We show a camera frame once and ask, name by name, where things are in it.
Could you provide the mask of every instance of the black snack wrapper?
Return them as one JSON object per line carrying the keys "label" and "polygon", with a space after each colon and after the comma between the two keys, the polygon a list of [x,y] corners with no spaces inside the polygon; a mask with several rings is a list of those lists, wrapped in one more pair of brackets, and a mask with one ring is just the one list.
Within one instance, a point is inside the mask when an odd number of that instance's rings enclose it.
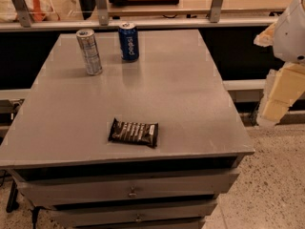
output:
{"label": "black snack wrapper", "polygon": [[108,141],[117,141],[154,148],[158,137],[158,123],[122,122],[114,119]]}

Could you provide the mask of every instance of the speckled floor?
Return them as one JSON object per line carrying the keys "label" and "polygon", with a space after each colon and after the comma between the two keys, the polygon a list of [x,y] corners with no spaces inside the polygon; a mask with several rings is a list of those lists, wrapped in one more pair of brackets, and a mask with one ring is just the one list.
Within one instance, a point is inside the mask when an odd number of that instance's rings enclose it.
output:
{"label": "speckled floor", "polygon": [[[280,125],[262,129],[245,122],[256,152],[240,164],[241,174],[207,217],[203,229],[305,228],[305,114],[289,114]],[[0,188],[0,228],[31,229],[31,212],[6,213],[11,181]],[[41,211],[37,229],[62,228]]]}

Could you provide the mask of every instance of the white robot part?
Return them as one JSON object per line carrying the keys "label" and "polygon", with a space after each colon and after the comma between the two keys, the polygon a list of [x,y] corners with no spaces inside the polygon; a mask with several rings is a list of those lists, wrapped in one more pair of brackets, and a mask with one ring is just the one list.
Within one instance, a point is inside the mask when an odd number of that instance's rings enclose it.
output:
{"label": "white robot part", "polygon": [[274,56],[305,65],[305,0],[294,0],[274,28]]}

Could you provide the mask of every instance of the energy drink can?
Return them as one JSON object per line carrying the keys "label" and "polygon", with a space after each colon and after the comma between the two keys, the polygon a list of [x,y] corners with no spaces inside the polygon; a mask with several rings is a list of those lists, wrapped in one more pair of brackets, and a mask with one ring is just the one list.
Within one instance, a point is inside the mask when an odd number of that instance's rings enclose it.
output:
{"label": "energy drink can", "polygon": [[137,28],[134,23],[123,23],[119,26],[118,35],[122,59],[134,61],[139,57],[139,43]]}
{"label": "energy drink can", "polygon": [[83,54],[87,74],[97,75],[102,72],[102,65],[95,41],[94,31],[82,29],[76,33],[79,47]]}

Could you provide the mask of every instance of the blue can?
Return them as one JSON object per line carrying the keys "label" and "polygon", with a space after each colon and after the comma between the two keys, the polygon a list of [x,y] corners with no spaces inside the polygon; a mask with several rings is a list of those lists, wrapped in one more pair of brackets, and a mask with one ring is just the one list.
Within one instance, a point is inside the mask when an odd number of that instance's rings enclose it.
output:
{"label": "blue can", "polygon": [[118,35],[120,38],[120,47],[122,59],[134,61],[139,57],[139,43],[137,29],[134,23],[123,23],[119,26]]}

